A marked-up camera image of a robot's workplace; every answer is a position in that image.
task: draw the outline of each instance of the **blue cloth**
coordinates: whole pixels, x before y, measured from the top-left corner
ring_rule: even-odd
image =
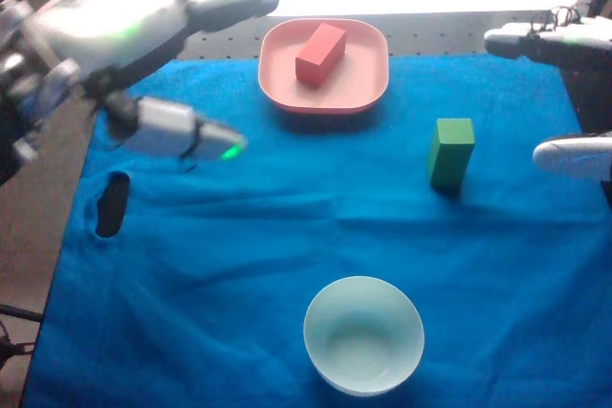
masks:
[[[240,129],[235,161],[110,149],[98,123],[37,344],[25,407],[609,407],[612,219],[597,183],[544,174],[544,138],[579,130],[557,70],[490,56],[393,58],[354,132],[288,128],[255,61],[175,62],[133,95]],[[472,118],[461,196],[427,183],[437,118]],[[95,235],[109,174],[131,191]],[[422,316],[397,390],[345,396],[302,341],[316,293],[382,278]]]

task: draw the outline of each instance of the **green block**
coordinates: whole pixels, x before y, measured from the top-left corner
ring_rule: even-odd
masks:
[[[469,118],[438,118],[429,152],[429,183],[459,188],[476,141]]]

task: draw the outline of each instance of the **black oval hole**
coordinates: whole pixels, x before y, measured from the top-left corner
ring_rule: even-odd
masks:
[[[96,234],[100,238],[112,238],[121,229],[127,198],[130,191],[130,178],[124,172],[114,172],[98,200],[98,226]]]

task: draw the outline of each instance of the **red block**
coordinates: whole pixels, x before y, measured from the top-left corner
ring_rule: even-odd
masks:
[[[344,55],[346,31],[322,23],[295,58],[295,77],[319,86]]]

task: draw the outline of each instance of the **pink plate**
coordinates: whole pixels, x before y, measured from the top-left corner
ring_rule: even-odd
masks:
[[[311,88],[295,78],[295,57],[321,23],[346,31],[346,52],[323,84]],[[383,34],[354,19],[292,19],[268,32],[261,46],[259,86],[289,112],[354,114],[374,104],[388,82]]]

